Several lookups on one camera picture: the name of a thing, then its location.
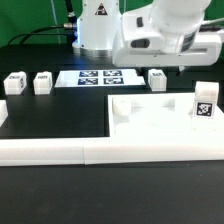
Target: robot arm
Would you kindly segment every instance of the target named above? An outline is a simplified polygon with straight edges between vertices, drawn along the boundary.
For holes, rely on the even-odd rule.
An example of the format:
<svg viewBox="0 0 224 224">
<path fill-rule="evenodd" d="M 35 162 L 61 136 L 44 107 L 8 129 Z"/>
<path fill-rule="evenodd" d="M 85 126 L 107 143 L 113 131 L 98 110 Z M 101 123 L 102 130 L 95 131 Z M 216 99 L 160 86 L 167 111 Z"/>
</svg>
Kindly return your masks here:
<svg viewBox="0 0 224 224">
<path fill-rule="evenodd" d="M 211 0 L 154 0 L 123 14 L 113 44 L 116 66 L 211 65 L 220 55 L 224 32 L 200 32 Z"/>
</svg>

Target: small white block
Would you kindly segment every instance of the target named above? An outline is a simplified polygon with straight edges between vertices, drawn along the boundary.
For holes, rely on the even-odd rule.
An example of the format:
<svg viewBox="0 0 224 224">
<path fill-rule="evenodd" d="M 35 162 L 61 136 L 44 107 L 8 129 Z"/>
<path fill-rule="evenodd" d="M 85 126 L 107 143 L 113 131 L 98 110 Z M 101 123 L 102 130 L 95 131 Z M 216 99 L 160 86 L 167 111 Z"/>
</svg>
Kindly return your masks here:
<svg viewBox="0 0 224 224">
<path fill-rule="evenodd" d="M 195 100 L 215 102 L 217 104 L 219 96 L 219 83 L 217 82 L 197 82 L 195 87 Z"/>
<path fill-rule="evenodd" d="M 112 101 L 113 113 L 118 116 L 131 114 L 131 100 L 128 97 L 114 97 Z"/>
<path fill-rule="evenodd" d="M 197 82 L 193 118 L 212 119 L 218 102 L 219 83 Z"/>
<path fill-rule="evenodd" d="M 215 130 L 219 83 L 197 82 L 192 114 L 192 129 Z"/>
<path fill-rule="evenodd" d="M 5 94 L 6 95 L 19 95 L 26 87 L 26 73 L 25 72 L 12 72 L 4 80 Z"/>
<path fill-rule="evenodd" d="M 162 70 L 150 69 L 148 71 L 148 82 L 152 91 L 166 91 L 167 77 Z"/>
<path fill-rule="evenodd" d="M 34 81 L 35 95 L 49 94 L 52 88 L 52 73 L 51 72 L 39 72 L 37 73 Z"/>
<path fill-rule="evenodd" d="M 8 117 L 8 110 L 5 100 L 0 100 L 0 127 L 5 119 Z"/>
</svg>

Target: white raised platform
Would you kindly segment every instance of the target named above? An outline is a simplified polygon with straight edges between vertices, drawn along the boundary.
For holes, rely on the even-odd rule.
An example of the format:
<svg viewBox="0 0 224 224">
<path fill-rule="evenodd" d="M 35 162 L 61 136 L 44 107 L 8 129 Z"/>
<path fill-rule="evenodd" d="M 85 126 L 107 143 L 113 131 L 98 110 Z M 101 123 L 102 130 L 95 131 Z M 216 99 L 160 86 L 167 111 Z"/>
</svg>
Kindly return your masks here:
<svg viewBox="0 0 224 224">
<path fill-rule="evenodd" d="M 123 117 L 123 120 L 114 117 L 114 96 L 109 96 L 111 137 L 0 140 L 0 165 L 224 160 L 223 113 L 216 108 L 218 122 L 214 131 L 192 130 L 188 123 L 191 121 L 190 114 L 185 114 L 189 108 L 174 110 L 175 99 L 179 96 L 128 95 L 133 110 L 129 119 Z M 192 94 L 181 97 L 188 99 Z M 124 126 L 119 128 L 121 120 Z"/>
</svg>

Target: paper sheet with markers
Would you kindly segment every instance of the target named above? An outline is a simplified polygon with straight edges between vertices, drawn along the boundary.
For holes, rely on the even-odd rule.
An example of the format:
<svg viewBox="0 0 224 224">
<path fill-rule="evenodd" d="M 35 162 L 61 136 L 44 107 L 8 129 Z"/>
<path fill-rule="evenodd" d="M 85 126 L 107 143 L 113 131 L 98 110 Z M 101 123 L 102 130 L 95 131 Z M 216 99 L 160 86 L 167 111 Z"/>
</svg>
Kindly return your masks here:
<svg viewBox="0 0 224 224">
<path fill-rule="evenodd" d="M 55 87 L 145 85 L 134 69 L 61 71 Z"/>
</svg>

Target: white block with black label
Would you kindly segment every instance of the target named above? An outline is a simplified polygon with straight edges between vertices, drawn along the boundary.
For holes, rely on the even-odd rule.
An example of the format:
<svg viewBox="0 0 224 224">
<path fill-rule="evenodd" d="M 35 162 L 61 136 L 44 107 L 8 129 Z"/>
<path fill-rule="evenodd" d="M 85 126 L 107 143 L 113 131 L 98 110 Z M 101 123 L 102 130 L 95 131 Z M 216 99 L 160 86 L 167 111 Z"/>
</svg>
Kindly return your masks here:
<svg viewBox="0 0 224 224">
<path fill-rule="evenodd" d="M 148 71 L 148 82 L 152 91 L 166 91 L 167 77 L 162 70 L 150 69 Z"/>
<path fill-rule="evenodd" d="M 0 127 L 5 119 L 8 117 L 8 110 L 5 100 L 0 100 Z"/>
<path fill-rule="evenodd" d="M 20 95 L 26 85 L 27 82 L 25 72 L 12 72 L 4 80 L 5 94 Z"/>
<path fill-rule="evenodd" d="M 219 83 L 197 82 L 193 108 L 193 129 L 215 129 L 215 108 L 218 102 Z"/>
<path fill-rule="evenodd" d="M 49 94 L 52 88 L 52 73 L 51 72 L 37 73 L 33 81 L 33 84 L 35 95 Z"/>
</svg>

